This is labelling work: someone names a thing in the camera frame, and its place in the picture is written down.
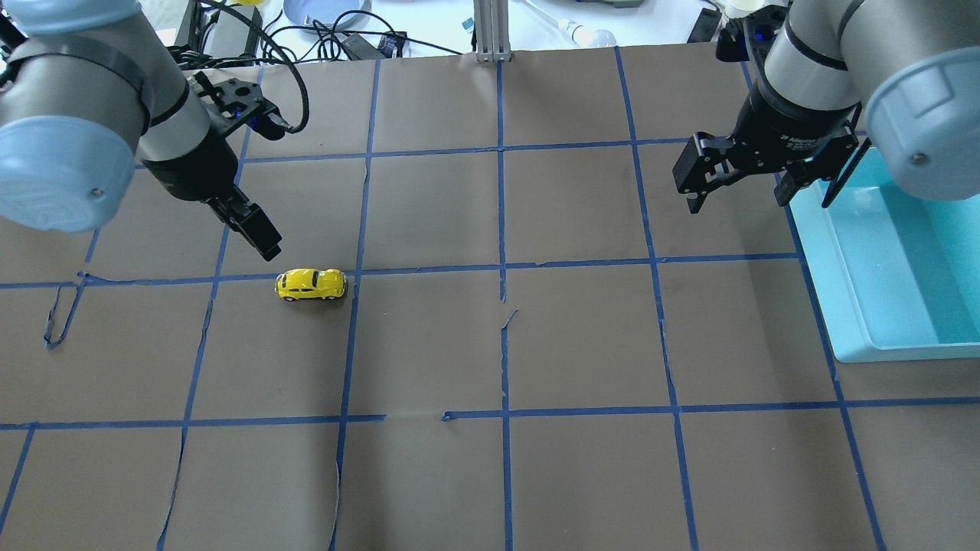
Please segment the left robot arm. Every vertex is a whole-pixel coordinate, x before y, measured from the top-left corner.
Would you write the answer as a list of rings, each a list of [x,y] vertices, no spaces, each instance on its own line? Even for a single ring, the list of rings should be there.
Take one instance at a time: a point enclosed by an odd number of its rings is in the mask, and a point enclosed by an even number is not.
[[[236,185],[227,137],[290,132],[260,85],[186,77],[137,1],[6,1],[1,210],[31,229],[86,233],[118,213],[137,166],[203,203],[265,260],[281,235]]]

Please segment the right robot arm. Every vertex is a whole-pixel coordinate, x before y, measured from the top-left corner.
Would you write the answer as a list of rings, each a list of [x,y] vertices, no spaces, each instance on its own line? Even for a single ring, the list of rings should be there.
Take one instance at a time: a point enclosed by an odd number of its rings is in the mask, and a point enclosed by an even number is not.
[[[696,132],[673,167],[699,213],[707,196],[779,174],[779,206],[826,181],[828,208],[871,148],[927,201],[978,195],[976,1],[791,1],[742,8],[715,56],[756,79],[729,135]]]

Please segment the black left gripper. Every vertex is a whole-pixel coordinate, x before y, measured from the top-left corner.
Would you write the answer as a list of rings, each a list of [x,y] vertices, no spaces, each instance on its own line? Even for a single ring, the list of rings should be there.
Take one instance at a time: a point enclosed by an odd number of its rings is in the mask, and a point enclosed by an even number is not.
[[[189,153],[175,159],[145,159],[142,163],[172,197],[228,210],[228,226],[263,261],[273,261],[280,254],[283,237],[279,230],[258,204],[248,204],[248,197],[235,185],[238,157],[223,136],[206,135]]]

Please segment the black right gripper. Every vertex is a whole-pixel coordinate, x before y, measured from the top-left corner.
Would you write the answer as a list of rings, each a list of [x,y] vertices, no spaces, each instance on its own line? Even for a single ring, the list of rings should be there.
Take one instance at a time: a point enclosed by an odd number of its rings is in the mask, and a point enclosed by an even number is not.
[[[774,188],[778,206],[818,179],[836,178],[858,149],[850,107],[810,109],[753,84],[729,137],[696,132],[673,166],[673,181],[697,215],[707,196],[735,184],[737,170],[785,171]]]

